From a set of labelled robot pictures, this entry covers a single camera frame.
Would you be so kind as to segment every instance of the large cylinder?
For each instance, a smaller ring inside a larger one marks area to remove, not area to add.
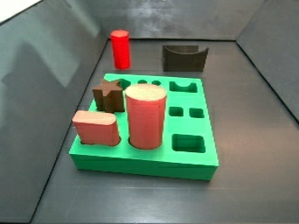
[[[142,150],[158,148],[163,142],[166,90],[153,84],[126,89],[130,143]]]

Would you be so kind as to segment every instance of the gray wall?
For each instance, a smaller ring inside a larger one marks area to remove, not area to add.
[[[81,1],[0,26],[0,222],[29,222],[107,38]]]
[[[126,29],[135,39],[236,40],[264,2],[85,0],[85,5],[107,34]]]
[[[299,120],[299,1],[268,0],[238,43]]]

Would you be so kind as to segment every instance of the green tray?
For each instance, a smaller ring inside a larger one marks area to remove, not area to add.
[[[115,113],[122,137],[119,145],[82,144],[77,136],[70,155],[78,168],[212,180],[220,159],[202,80],[115,73],[107,73],[105,79],[121,79],[123,88],[153,83],[167,90],[163,144],[154,150],[137,149],[129,143],[127,112]],[[89,110],[98,111],[95,101]]]

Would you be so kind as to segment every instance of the pink block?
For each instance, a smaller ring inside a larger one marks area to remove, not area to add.
[[[73,122],[83,144],[119,144],[118,118],[114,114],[79,110]]]
[[[138,149],[155,149],[163,142],[166,95],[166,90],[153,84],[126,89],[130,143]]]

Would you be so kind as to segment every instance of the small red cylinder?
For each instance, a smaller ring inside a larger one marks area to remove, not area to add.
[[[130,59],[130,45],[129,45],[129,31],[111,32],[113,51],[115,58],[115,67],[118,69],[127,69],[131,66]]]

